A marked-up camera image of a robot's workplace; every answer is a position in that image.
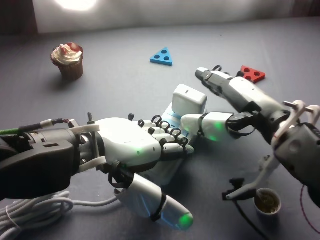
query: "blue triangular block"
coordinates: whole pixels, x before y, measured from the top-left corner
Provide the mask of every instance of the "blue triangular block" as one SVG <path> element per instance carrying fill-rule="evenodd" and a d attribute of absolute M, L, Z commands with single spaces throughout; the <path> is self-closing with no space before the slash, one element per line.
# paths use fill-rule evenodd
<path fill-rule="evenodd" d="M 172 63 L 173 63 L 170 52 L 167 47 L 164 47 L 155 55 L 150 57 L 150 62 L 155 64 L 168 65 L 168 66 L 172 66 Z"/>

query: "green cable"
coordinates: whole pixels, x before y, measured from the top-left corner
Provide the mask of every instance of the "green cable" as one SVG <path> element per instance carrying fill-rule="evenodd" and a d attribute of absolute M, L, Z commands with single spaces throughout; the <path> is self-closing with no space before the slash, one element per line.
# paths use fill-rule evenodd
<path fill-rule="evenodd" d="M 19 128 L 0 130 L 0 135 L 18 134 Z"/>

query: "whipped cream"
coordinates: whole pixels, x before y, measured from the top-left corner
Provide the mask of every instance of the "whipped cream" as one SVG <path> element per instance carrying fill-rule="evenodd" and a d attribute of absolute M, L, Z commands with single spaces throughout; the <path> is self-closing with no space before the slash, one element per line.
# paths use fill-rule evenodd
<path fill-rule="evenodd" d="M 61 44 L 51 54 L 53 60 L 63 64 L 70 65 L 80 61 L 82 51 L 73 51 L 68 45 Z"/>

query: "cupcake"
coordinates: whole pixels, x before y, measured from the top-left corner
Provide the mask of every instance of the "cupcake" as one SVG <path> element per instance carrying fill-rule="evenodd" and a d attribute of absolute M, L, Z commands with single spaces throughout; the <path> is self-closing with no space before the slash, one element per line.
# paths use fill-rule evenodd
<path fill-rule="evenodd" d="M 59 68 L 64 80 L 75 81 L 84 73 L 82 65 L 84 50 L 74 42 L 61 44 L 51 53 L 50 58 Z"/>

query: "white backdrop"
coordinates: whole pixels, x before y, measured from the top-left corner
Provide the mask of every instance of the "white backdrop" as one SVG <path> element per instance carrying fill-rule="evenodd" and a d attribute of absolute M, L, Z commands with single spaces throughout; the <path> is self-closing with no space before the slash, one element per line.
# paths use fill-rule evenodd
<path fill-rule="evenodd" d="M 95 2 L 89 10 L 57 3 Z M 39 33 L 289 17 L 294 0 L 33 0 Z"/>

